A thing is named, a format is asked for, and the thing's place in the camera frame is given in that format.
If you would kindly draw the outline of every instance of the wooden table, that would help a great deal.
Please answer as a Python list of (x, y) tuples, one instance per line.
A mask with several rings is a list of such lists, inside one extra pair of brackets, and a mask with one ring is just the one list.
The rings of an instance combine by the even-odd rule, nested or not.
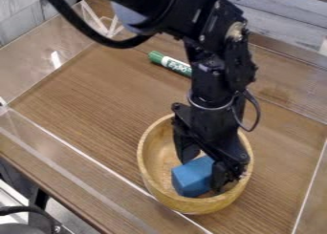
[[(144, 189), (137, 141), (150, 123), (171, 113), (171, 103), (185, 102), (191, 82), (148, 62), (152, 50), (185, 59), (167, 36), (125, 51), (93, 44), (10, 104), (82, 157), (37, 129), (21, 129), (20, 135), (41, 157), (0, 138), (1, 156), (102, 233), (199, 232), (104, 169)], [(252, 90), (263, 112), (260, 126), (247, 134), (253, 174), (233, 205), (216, 214), (189, 216), (212, 233), (291, 233), (327, 136), (325, 70), (259, 47), (252, 51), (260, 66)], [(245, 121), (252, 114), (249, 106)], [(116, 202), (124, 202), (122, 208)]]

